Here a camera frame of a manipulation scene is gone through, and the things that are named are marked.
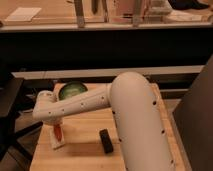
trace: red object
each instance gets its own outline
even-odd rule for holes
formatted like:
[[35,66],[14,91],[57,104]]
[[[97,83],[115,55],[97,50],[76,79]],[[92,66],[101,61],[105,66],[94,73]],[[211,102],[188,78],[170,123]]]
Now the red object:
[[54,125],[53,128],[54,128],[54,134],[55,134],[56,139],[58,141],[61,141],[61,139],[62,139],[61,126],[59,124],[57,124],[57,125]]

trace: metal stand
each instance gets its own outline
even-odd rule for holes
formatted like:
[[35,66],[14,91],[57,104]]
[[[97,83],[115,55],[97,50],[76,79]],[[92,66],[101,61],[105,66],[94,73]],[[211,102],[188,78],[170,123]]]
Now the metal stand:
[[84,20],[84,10],[82,0],[74,0],[74,4],[77,18],[77,25],[79,28],[84,28],[85,20]]
[[132,15],[133,27],[138,27],[141,22],[141,5],[142,0],[135,0]]

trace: wooden tabletop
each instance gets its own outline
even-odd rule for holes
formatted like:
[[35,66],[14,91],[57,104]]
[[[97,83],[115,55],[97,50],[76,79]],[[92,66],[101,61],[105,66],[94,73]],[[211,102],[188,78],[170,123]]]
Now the wooden tabletop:
[[[95,88],[98,84],[87,84],[88,89]],[[62,85],[57,84],[57,93]],[[186,170],[184,159],[181,155],[170,117],[166,111],[158,86],[152,84],[157,96],[157,104],[161,112],[165,131],[168,136],[171,152],[177,171]],[[44,125],[38,140],[31,171],[125,171],[121,148],[110,108],[72,115],[63,118],[62,129],[66,145],[53,150],[50,145],[49,126]],[[114,152],[105,154],[99,131],[108,129]]]
[[[108,6],[109,22],[111,24],[116,24],[115,21],[117,21],[118,16],[116,16],[115,1],[107,0],[107,6]],[[30,8],[39,7],[41,8],[41,11],[36,16],[34,16],[31,21],[26,22],[5,21],[5,19],[18,7],[30,7]],[[83,9],[85,21],[87,23],[96,23],[96,24],[104,23],[105,14],[103,12],[102,1],[99,1],[98,11],[96,14],[92,13],[91,0],[83,0]],[[186,10],[186,12],[192,14],[200,14],[203,16],[204,21],[206,21],[210,15],[213,15],[213,12],[210,9]],[[76,24],[76,14],[74,4],[67,2],[67,0],[14,0],[14,1],[1,0],[0,21],[4,24],[4,26]]]

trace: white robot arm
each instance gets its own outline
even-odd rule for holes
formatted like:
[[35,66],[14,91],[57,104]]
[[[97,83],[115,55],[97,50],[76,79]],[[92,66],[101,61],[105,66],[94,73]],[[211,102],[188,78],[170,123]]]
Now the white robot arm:
[[39,93],[33,117],[54,122],[58,117],[111,106],[128,171],[175,170],[167,137],[149,82],[127,72],[112,84],[55,102],[52,92]]

